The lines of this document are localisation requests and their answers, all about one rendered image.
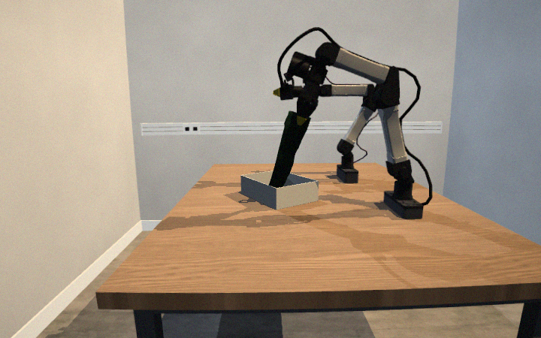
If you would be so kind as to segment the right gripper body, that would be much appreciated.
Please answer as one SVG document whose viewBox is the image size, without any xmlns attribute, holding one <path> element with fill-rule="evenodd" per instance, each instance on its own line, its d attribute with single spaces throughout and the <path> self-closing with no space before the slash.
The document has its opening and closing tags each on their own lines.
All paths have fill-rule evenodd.
<svg viewBox="0 0 541 338">
<path fill-rule="evenodd" d="M 303 87 L 302 86 L 295 86 L 294 87 L 294 85 L 289 84 L 289 90 L 293 90 L 293 89 L 298 90 L 300 92 L 303 92 Z M 298 98 L 299 95 L 300 94 L 293 92 L 293 98 Z"/>
</svg>

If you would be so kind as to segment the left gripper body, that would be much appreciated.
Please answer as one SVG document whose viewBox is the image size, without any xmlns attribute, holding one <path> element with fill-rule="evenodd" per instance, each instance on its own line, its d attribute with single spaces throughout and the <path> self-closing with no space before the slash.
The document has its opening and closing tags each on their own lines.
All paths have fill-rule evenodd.
<svg viewBox="0 0 541 338">
<path fill-rule="evenodd" d="M 319 102 L 318 97 L 321 90 L 322 90 L 322 87 L 319 85 L 316 85 L 315 83 L 311 83 L 311 82 L 305 83 L 305 86 L 303 89 L 304 94 L 300 93 L 297 100 L 297 116 L 303 117 L 305 119 L 308 119 L 310 117 L 314 109 L 316 109 L 316 107 L 318 106 L 318 102 Z"/>
</svg>

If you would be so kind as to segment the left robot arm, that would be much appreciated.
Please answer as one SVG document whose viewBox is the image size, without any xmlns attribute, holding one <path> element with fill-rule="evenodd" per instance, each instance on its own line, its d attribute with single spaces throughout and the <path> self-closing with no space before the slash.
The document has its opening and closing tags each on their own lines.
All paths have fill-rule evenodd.
<svg viewBox="0 0 541 338">
<path fill-rule="evenodd" d="M 404 209 L 424 209 L 424 205 L 412 196 L 414 179 L 399 120 L 399 69 L 376 64 L 336 44 L 325 42 L 316 50 L 315 58 L 294 52 L 287 73 L 304 78 L 310 69 L 307 77 L 309 82 L 323 85 L 328 73 L 326 66 L 343 69 L 376 83 L 372 101 L 382 123 L 388 160 L 385 163 L 388 173 L 397 178 L 394 191 L 384 191 L 384 194 Z"/>
</svg>

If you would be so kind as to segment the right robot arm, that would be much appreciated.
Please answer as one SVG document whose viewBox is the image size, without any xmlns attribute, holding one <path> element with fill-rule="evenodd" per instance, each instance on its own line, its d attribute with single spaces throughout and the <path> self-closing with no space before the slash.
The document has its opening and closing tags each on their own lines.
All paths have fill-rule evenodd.
<svg viewBox="0 0 541 338">
<path fill-rule="evenodd" d="M 343 139 L 337 145 L 337 151 L 343 156 L 341 157 L 341 164 L 337 164 L 337 167 L 345 174 L 358 174 L 358 171 L 354 169 L 354 157 L 352 154 L 353 145 L 356 142 L 357 137 L 361 133 L 361 130 L 365 126 L 366 122 L 372 116 L 373 112 L 377 109 L 374 107 L 371 95 L 375 86 L 373 84 L 367 85 L 321 85 L 321 96 L 363 96 L 363 103 L 361 109 L 355 121 L 347 131 Z M 368 94 L 367 94 L 368 89 Z"/>
</svg>

